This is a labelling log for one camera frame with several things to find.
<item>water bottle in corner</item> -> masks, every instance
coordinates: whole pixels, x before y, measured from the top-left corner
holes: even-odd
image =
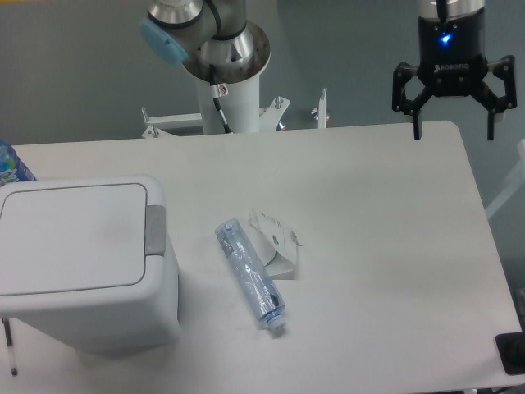
[[[36,178],[13,147],[0,140],[0,186],[20,181],[36,181]]]

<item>black clamp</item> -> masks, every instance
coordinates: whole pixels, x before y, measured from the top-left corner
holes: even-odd
[[[505,372],[508,375],[525,374],[525,332],[500,334],[495,343]]]

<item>white table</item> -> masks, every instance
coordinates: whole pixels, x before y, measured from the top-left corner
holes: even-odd
[[[363,126],[20,146],[41,178],[147,173],[181,269],[173,346],[87,355],[12,322],[10,393],[410,393],[525,383],[495,335],[519,331],[458,129]],[[213,234],[260,208],[304,245],[277,283],[284,336],[256,328]]]

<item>paper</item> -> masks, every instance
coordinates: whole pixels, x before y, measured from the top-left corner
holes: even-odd
[[[262,261],[267,273],[274,279],[293,279],[297,268],[299,246],[295,231],[278,219],[255,209],[249,213],[249,224],[260,231],[276,251],[273,259],[268,262]]]

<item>cable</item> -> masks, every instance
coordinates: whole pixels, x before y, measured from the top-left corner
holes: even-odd
[[[210,64],[210,86],[214,86],[214,85],[216,85],[215,66],[213,64]],[[213,103],[215,104],[215,109],[217,110],[217,112],[219,112],[219,115],[221,116],[222,126],[224,127],[224,133],[225,134],[233,133],[233,130],[228,125],[226,116],[224,115],[224,112],[222,111],[221,102],[219,101],[219,98],[218,97],[213,98]]]

